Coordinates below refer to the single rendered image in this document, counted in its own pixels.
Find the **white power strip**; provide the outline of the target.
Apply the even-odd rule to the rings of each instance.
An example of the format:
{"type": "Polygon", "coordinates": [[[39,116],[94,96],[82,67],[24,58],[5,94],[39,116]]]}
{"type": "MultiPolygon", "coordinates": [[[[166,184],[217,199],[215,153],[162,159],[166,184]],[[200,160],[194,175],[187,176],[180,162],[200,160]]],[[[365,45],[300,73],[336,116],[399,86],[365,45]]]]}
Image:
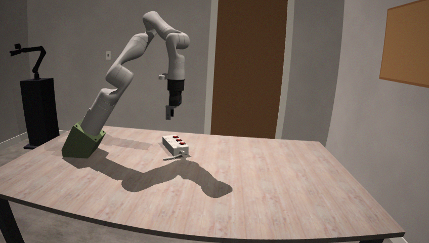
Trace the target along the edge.
{"type": "Polygon", "coordinates": [[[189,154],[189,146],[183,142],[177,135],[169,135],[162,137],[163,145],[173,155],[173,157],[163,158],[163,160],[173,159],[178,156],[189,154]]]}

